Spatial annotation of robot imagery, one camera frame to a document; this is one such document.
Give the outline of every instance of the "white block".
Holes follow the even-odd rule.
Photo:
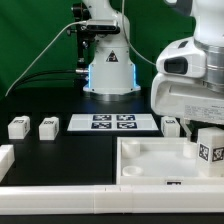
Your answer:
[[[208,177],[224,176],[224,131],[212,127],[198,131],[197,168]]]
[[[27,116],[16,117],[8,125],[9,139],[24,139],[30,131],[30,118]]]
[[[164,137],[180,137],[180,125],[174,117],[161,118],[161,131]]]
[[[59,132],[57,117],[45,118],[39,126],[40,140],[54,140]]]
[[[15,161],[13,145],[3,145],[0,147],[0,182]]]

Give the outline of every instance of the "green screen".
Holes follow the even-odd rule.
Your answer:
[[[74,22],[71,6],[78,0],[1,0],[0,1],[0,98],[40,52],[67,24]],[[121,11],[121,0],[111,0]],[[194,20],[167,7],[163,0],[128,0],[125,14],[131,24],[131,42],[147,59],[156,62],[160,52],[172,41],[192,36]],[[28,72],[74,69],[76,38],[66,33]],[[139,85],[151,86],[156,68],[134,53]],[[41,82],[39,86],[71,86],[71,82]]]

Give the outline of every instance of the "black table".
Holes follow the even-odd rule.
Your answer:
[[[84,98],[75,88],[27,88],[0,101],[0,144],[13,144],[15,164],[0,186],[111,185],[116,175],[118,136],[160,137],[160,131],[72,132],[72,114],[152,113],[150,89],[142,96],[122,102]],[[16,116],[31,118],[31,131],[24,140],[8,139],[7,125]],[[45,117],[60,119],[55,141],[39,141],[38,127]],[[159,127],[160,117],[153,114]],[[0,223],[221,223],[222,214],[107,214],[0,216]]]

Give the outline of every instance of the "white box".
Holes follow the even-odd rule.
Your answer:
[[[174,117],[161,118],[161,131],[164,137],[180,137],[180,125]]]
[[[30,118],[27,116],[16,117],[8,125],[9,139],[24,139],[30,131]]]
[[[216,127],[199,129],[197,167],[205,176],[224,176],[223,130]]]
[[[39,126],[40,140],[55,140],[59,132],[59,119],[57,117],[45,118]]]
[[[13,145],[2,145],[0,147],[0,182],[15,161]]]
[[[140,153],[127,157],[127,143],[140,145]],[[197,143],[187,138],[133,138],[117,140],[117,184],[119,185],[224,185],[223,177],[207,177],[197,166]]]

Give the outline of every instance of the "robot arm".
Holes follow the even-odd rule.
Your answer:
[[[190,16],[193,8],[193,0],[164,0],[175,11],[185,16]]]

